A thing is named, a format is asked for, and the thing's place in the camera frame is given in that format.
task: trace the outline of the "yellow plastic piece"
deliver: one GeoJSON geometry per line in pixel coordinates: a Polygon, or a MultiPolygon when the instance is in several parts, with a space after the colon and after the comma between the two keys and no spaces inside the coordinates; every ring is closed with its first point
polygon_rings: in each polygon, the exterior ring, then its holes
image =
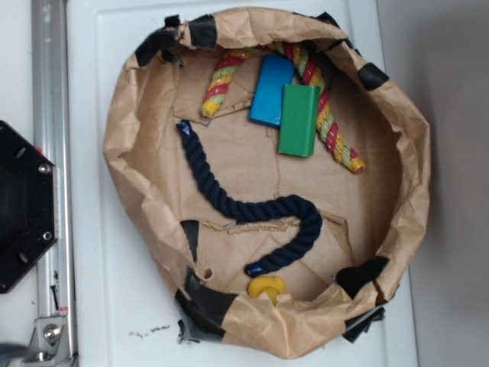
{"type": "Polygon", "coordinates": [[[200,112],[204,117],[211,117],[214,116],[214,114],[217,112],[218,109],[219,109],[219,105],[217,103],[214,103],[210,99],[207,99],[202,104],[202,107],[200,108],[200,112]]]}
{"type": "Polygon", "coordinates": [[[248,285],[248,295],[256,298],[260,294],[266,293],[272,302],[277,304],[277,296],[285,294],[285,282],[279,276],[268,277],[261,275],[253,279],[248,285]]]}
{"type": "Polygon", "coordinates": [[[352,159],[351,162],[348,164],[348,169],[354,174],[361,173],[364,170],[364,168],[365,168],[365,163],[359,157],[352,159]]]}

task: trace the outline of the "black bracket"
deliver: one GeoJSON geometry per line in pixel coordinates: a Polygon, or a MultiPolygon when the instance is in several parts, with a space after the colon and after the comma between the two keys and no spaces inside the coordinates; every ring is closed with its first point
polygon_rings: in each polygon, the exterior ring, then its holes
{"type": "Polygon", "coordinates": [[[8,293],[57,239],[54,170],[0,121],[0,294],[8,293]]]}

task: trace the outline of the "gray wall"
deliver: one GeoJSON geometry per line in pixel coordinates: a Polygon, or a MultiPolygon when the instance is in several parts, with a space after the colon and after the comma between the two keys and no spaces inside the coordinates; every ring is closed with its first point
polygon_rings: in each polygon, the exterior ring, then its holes
{"type": "Polygon", "coordinates": [[[489,365],[489,2],[377,0],[387,73],[432,126],[410,274],[421,367],[489,365]]]}

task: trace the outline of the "paper bag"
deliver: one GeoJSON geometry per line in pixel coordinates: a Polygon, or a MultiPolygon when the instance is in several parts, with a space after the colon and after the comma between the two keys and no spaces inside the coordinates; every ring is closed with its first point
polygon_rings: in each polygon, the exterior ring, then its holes
{"type": "Polygon", "coordinates": [[[175,296],[183,335],[193,339],[302,356],[394,296],[426,231],[429,126],[327,14],[234,8],[183,24],[168,18],[124,65],[104,154],[121,201],[175,296]],[[218,113],[210,124],[199,123],[225,50],[276,41],[303,42],[321,58],[335,120],[366,162],[362,174],[336,163],[319,138],[310,158],[278,154],[278,130],[249,120],[266,52],[238,68],[218,113]],[[300,221],[236,224],[215,210],[186,161],[176,129],[181,119],[193,122],[229,196],[260,202],[296,194],[321,213],[313,249],[277,272],[287,294],[276,306],[247,295],[243,267],[290,241],[300,221]]]}

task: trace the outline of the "black plastic part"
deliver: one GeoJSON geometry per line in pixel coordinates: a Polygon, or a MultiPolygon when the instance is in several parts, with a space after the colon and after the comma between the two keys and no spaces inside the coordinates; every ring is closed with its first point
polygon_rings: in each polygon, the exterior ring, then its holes
{"type": "Polygon", "coordinates": [[[373,63],[368,63],[362,67],[358,71],[358,78],[367,91],[377,89],[389,80],[389,76],[373,63]]]}
{"type": "Polygon", "coordinates": [[[53,167],[0,121],[0,294],[8,293],[56,241],[53,167]]]}
{"type": "Polygon", "coordinates": [[[165,28],[176,28],[180,25],[180,16],[179,15],[172,15],[170,17],[165,18],[165,28]]]}
{"type": "Polygon", "coordinates": [[[350,298],[354,299],[364,285],[378,278],[388,262],[389,258],[374,256],[357,268],[344,268],[340,270],[333,275],[333,278],[350,298]]]}
{"type": "MultiPolygon", "coordinates": [[[[357,323],[358,319],[361,319],[362,317],[364,317],[364,315],[360,315],[354,319],[346,321],[347,329],[349,324],[357,323]]],[[[349,341],[350,343],[354,343],[362,333],[368,332],[370,325],[374,321],[382,321],[384,318],[385,318],[385,309],[381,307],[375,312],[373,312],[370,316],[364,317],[364,319],[360,323],[358,323],[357,325],[355,325],[355,327],[352,327],[346,333],[344,333],[343,337],[347,339],[347,341],[349,341]]]]}
{"type": "Polygon", "coordinates": [[[189,241],[193,261],[197,261],[197,246],[199,245],[199,222],[196,220],[184,220],[180,222],[189,241]]]}
{"type": "Polygon", "coordinates": [[[51,285],[51,293],[53,294],[53,299],[54,299],[54,309],[56,311],[60,310],[60,305],[58,304],[58,296],[56,295],[56,285],[51,285]]]}
{"type": "Polygon", "coordinates": [[[176,29],[160,28],[153,32],[134,52],[138,65],[145,67],[160,50],[176,46],[176,29]]]}
{"type": "Polygon", "coordinates": [[[202,285],[189,271],[185,283],[185,292],[178,290],[175,296],[185,327],[180,326],[182,339],[207,340],[221,342],[225,331],[222,321],[237,294],[214,291],[202,285]]]}
{"type": "Polygon", "coordinates": [[[20,344],[0,343],[0,365],[12,359],[25,357],[28,351],[28,347],[20,344]]]}
{"type": "Polygon", "coordinates": [[[215,49],[217,27],[212,15],[203,15],[189,22],[190,42],[192,46],[215,49]]]}

